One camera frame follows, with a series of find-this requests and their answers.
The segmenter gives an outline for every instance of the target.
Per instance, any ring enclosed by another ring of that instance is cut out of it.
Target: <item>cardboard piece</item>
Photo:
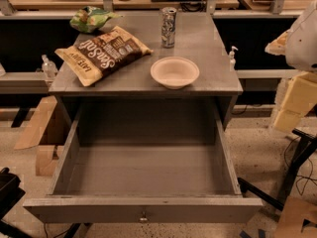
[[[42,98],[14,149],[37,145],[63,145],[69,132],[70,119],[54,96]]]
[[[36,158],[36,176],[51,177],[57,166],[63,146],[38,146]]]
[[[317,206],[299,198],[289,196],[281,212],[274,238],[316,238]]]

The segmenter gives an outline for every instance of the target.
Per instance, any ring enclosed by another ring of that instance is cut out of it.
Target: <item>green chip bag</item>
[[[81,33],[92,33],[105,25],[105,23],[112,19],[121,17],[114,12],[108,12],[103,9],[86,6],[80,9],[70,20],[70,26]]]

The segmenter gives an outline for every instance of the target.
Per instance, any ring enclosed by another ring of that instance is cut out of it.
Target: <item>spray bottle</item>
[[[235,46],[231,46],[231,51],[229,52],[229,59],[230,59],[230,70],[235,69],[236,60],[235,60],[235,51],[238,49]]]
[[[47,81],[53,81],[58,73],[55,63],[49,60],[47,55],[42,55],[42,60],[42,70],[46,75]]]

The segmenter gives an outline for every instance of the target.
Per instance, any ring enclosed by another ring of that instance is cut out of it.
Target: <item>silver can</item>
[[[172,48],[175,44],[175,23],[177,10],[165,7],[162,11],[161,44],[165,48]]]

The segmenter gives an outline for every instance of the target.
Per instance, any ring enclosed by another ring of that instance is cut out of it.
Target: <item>gray tabletop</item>
[[[120,26],[140,39],[150,49],[144,56],[129,65],[102,78],[94,85],[84,87],[75,73],[64,63],[50,88],[54,95],[116,96],[116,95],[210,95],[232,96],[242,92],[241,84],[230,61],[221,38],[210,17],[205,13],[177,13],[175,46],[161,46],[159,11],[117,12],[123,17],[112,19],[101,29],[110,31]],[[93,38],[80,34],[77,41]],[[183,57],[192,60],[200,70],[198,79],[178,90],[170,90],[151,77],[151,66],[166,57]]]

